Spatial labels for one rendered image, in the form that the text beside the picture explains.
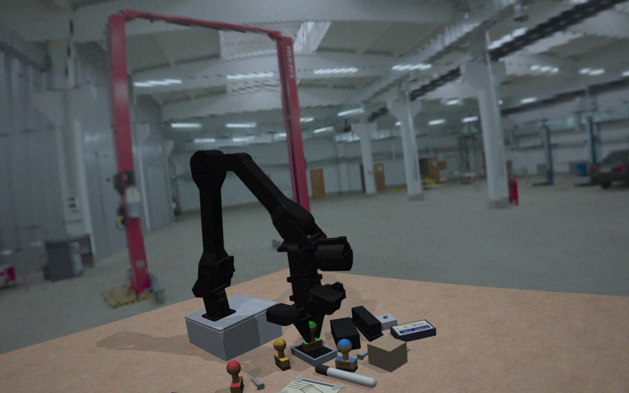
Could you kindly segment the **grey cylinder with black end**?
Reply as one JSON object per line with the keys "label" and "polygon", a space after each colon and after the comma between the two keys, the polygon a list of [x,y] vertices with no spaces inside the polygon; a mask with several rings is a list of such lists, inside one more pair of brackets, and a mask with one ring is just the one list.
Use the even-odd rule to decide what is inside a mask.
{"label": "grey cylinder with black end", "polygon": [[372,377],[366,377],[360,374],[343,371],[337,368],[331,368],[322,364],[318,364],[315,367],[315,371],[319,374],[324,374],[325,376],[334,377],[336,379],[341,379],[350,383],[355,383],[356,385],[368,386],[369,388],[373,388],[377,385],[376,379]]}

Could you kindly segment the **red rubber stamp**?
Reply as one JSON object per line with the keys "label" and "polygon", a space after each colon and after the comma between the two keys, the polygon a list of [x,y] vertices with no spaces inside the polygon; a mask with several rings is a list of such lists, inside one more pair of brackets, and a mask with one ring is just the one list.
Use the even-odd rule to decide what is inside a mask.
{"label": "red rubber stamp", "polygon": [[230,384],[230,393],[242,393],[243,392],[243,378],[238,376],[241,371],[241,366],[237,361],[230,361],[227,364],[227,372],[232,375],[232,383]]}

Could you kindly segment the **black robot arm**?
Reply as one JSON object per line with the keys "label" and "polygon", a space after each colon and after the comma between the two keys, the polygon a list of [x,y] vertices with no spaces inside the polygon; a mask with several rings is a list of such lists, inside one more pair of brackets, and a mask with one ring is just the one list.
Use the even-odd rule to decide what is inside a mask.
{"label": "black robot arm", "polygon": [[[272,224],[284,240],[277,249],[287,252],[290,273],[302,275],[317,271],[349,271],[353,252],[346,236],[327,238],[310,212],[287,198],[254,163],[248,153],[224,154],[221,150],[199,150],[191,156],[190,168],[199,187],[203,253],[198,278],[192,292],[203,298],[206,313],[202,318],[218,321],[236,313],[229,308],[225,288],[234,276],[234,256],[224,249],[221,187],[227,171],[233,171],[259,199],[271,216]],[[310,238],[307,236],[310,235]],[[321,279],[304,288],[302,305],[311,306],[325,315],[340,309],[346,298],[342,283],[331,286]]]}

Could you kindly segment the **blue and brown rubber stamp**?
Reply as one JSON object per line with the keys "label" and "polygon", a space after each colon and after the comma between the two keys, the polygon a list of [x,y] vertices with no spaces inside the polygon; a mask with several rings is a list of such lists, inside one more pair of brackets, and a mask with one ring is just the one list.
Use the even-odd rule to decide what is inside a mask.
{"label": "blue and brown rubber stamp", "polygon": [[352,350],[351,341],[347,339],[340,340],[337,343],[337,349],[340,351],[340,353],[342,353],[342,356],[338,356],[335,359],[335,366],[337,366],[336,368],[347,372],[356,372],[358,368],[358,360],[356,358],[350,358],[348,354]]}

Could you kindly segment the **green and brown stamp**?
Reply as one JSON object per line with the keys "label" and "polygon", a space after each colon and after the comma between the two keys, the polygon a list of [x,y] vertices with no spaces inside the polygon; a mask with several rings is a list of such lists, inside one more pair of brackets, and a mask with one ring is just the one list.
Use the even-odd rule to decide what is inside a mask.
{"label": "green and brown stamp", "polygon": [[309,327],[310,327],[311,342],[310,343],[306,343],[305,341],[302,342],[302,346],[304,347],[304,352],[306,352],[307,355],[309,353],[324,349],[324,347],[322,346],[323,345],[322,339],[315,338],[315,333],[317,331],[317,324],[310,321]]}

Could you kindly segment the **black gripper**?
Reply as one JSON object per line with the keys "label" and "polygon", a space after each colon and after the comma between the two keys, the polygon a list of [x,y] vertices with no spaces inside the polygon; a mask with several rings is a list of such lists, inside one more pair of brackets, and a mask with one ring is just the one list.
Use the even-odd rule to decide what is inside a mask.
{"label": "black gripper", "polygon": [[310,309],[304,309],[304,305],[302,305],[304,288],[306,288],[307,284],[311,284],[311,287],[314,286],[318,278],[323,279],[322,274],[318,273],[318,271],[302,275],[290,274],[290,277],[287,278],[287,283],[292,283],[294,295],[289,296],[289,300],[294,301],[294,304],[279,303],[269,307],[265,312],[267,321],[281,326],[289,326],[293,323],[306,343],[311,342],[309,321],[312,321],[317,324],[317,331],[314,337],[320,338],[324,324],[324,312],[312,306]]}

